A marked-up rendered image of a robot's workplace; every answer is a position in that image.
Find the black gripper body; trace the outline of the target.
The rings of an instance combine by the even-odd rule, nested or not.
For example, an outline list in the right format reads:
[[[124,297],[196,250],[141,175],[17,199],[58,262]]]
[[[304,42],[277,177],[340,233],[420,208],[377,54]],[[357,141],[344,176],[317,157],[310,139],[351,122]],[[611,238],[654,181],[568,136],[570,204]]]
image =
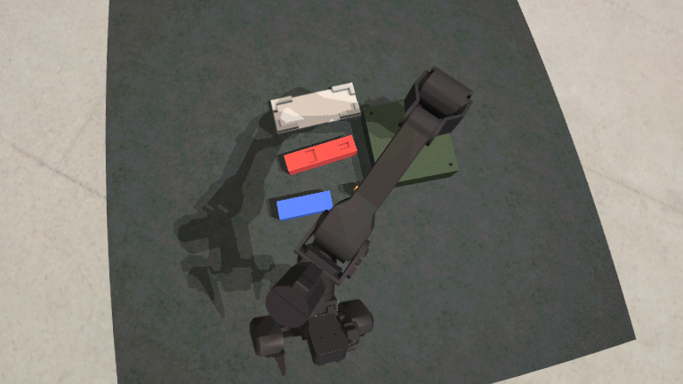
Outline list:
[[[337,305],[334,297],[334,289],[321,297],[315,307],[315,315],[325,313],[327,306]],[[362,300],[346,300],[338,303],[337,313],[340,319],[346,323],[357,321],[359,335],[371,332],[374,327],[373,315],[365,307]],[[285,327],[277,323],[270,316],[254,317],[249,324],[253,340],[254,351],[257,356],[269,356],[281,352],[284,347],[284,339],[301,336],[300,326],[295,328]]]

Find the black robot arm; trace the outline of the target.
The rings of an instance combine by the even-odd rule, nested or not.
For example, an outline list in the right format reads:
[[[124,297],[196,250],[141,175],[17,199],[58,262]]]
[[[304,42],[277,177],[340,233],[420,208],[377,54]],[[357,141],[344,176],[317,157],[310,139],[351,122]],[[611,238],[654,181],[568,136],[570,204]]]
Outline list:
[[[352,278],[369,252],[367,239],[374,229],[375,213],[423,146],[461,122],[473,103],[472,95],[472,90],[440,68],[425,69],[404,99],[399,130],[352,196],[325,210],[293,249],[298,264],[271,288],[265,303],[277,323],[300,326],[315,365],[342,360],[359,341],[357,321],[340,319],[336,305],[315,315],[318,301],[333,291],[334,283],[340,286],[346,277]],[[312,235],[313,243],[305,244]],[[343,273],[337,259],[350,261]]]

